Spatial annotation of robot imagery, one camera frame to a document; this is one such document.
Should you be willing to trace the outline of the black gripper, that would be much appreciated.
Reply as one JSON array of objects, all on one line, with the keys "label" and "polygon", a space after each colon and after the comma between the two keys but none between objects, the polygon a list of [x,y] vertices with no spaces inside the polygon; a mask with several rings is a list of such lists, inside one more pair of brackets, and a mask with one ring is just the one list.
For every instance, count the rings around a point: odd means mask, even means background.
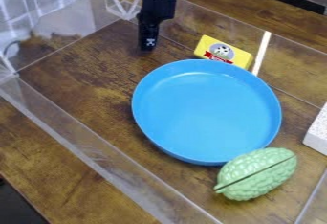
[{"label": "black gripper", "polygon": [[137,15],[139,48],[153,51],[158,45],[159,25],[175,15],[177,0],[142,0],[141,13]]}]

